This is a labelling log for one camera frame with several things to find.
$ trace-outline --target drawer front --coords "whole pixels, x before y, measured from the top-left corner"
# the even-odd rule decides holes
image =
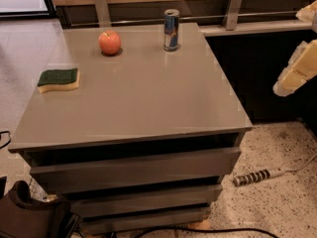
[[[209,215],[209,207],[179,209],[153,214],[128,217],[107,218],[87,221],[80,224],[80,229],[89,234],[101,234],[114,231],[135,230],[189,222],[202,221]]]
[[[223,148],[97,162],[31,168],[47,192],[71,193],[185,179],[231,172],[240,149]]]
[[[217,200],[221,191],[220,184],[139,193],[129,193],[127,190],[126,194],[73,201],[71,210],[82,218],[89,218],[184,205],[209,205]]]

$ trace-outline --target metal bracket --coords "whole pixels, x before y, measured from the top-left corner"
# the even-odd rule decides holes
[[[223,26],[226,30],[235,30],[238,23],[238,15],[242,0],[230,0],[227,13],[225,15]]]
[[[315,12],[315,16],[314,16],[314,19],[313,19],[313,23],[312,23],[311,29],[315,33],[317,33],[317,12]]]
[[[99,22],[99,27],[111,27],[111,19],[107,0],[94,0]]]

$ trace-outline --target red apple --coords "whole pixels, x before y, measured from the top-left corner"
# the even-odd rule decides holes
[[[120,36],[115,31],[106,30],[99,36],[99,47],[106,55],[116,54],[121,47]]]

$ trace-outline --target speckled floor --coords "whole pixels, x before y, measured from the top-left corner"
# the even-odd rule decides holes
[[[57,20],[0,22],[0,130],[14,134],[46,64],[61,27]],[[279,166],[299,167],[317,151],[316,138],[300,121],[255,124],[241,144],[242,154],[223,191],[211,205],[205,226],[211,229],[253,227],[278,237],[317,237],[317,158],[297,173],[287,173],[235,187],[234,176]],[[7,149],[0,150],[0,177],[7,188],[15,180],[30,180],[29,167]],[[136,231],[118,233],[134,237]],[[193,234],[157,231],[152,238],[268,237],[256,232]]]

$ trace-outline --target blue can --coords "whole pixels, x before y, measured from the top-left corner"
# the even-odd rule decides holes
[[[167,52],[177,50],[179,11],[168,9],[164,12],[164,49]]]

